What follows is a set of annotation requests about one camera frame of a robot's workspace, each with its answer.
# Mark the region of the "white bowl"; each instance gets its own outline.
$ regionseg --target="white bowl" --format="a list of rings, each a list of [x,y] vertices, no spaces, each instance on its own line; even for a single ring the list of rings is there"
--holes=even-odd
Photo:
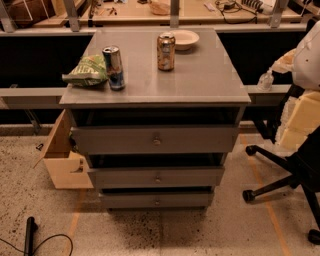
[[[199,41],[198,34],[190,30],[172,30],[170,32],[176,38],[176,50],[178,51],[189,50],[192,45]]]

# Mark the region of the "concrete floor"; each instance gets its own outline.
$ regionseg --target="concrete floor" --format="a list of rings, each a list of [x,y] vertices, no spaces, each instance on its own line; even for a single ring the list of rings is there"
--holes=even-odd
[[[56,190],[36,149],[50,127],[32,135],[30,126],[0,126],[0,238],[24,248],[26,221],[39,226],[35,245],[51,235],[69,235],[75,256],[315,256],[320,246],[307,241],[316,228],[302,190],[289,187],[246,204],[244,189],[285,176],[263,157],[248,157],[247,144],[263,142],[241,134],[226,161],[221,185],[206,210],[112,211],[103,209],[94,190]],[[69,241],[47,241],[36,255],[67,256]],[[0,241],[0,255],[21,255]]]

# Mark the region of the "cabinet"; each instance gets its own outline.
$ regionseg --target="cabinet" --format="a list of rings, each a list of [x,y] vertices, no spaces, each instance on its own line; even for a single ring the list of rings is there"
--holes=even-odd
[[[159,71],[156,38],[165,30],[97,32],[86,54],[118,45],[126,88],[68,85],[60,101],[107,208],[209,206],[250,102],[212,29],[193,29],[197,45],[176,53],[174,71]]]

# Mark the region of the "clear bottle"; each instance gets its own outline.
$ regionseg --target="clear bottle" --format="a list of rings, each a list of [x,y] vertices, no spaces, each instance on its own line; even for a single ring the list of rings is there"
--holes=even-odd
[[[272,75],[272,68],[269,68],[268,71],[261,75],[257,88],[261,91],[270,91],[273,83],[274,77]]]

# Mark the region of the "dark soda can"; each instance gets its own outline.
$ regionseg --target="dark soda can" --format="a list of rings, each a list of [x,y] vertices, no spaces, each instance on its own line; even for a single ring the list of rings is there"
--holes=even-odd
[[[157,39],[158,68],[164,71],[174,69],[176,39],[171,32],[164,32]]]
[[[104,47],[102,53],[106,62],[110,88],[114,91],[122,90],[125,85],[119,47],[115,45]]]

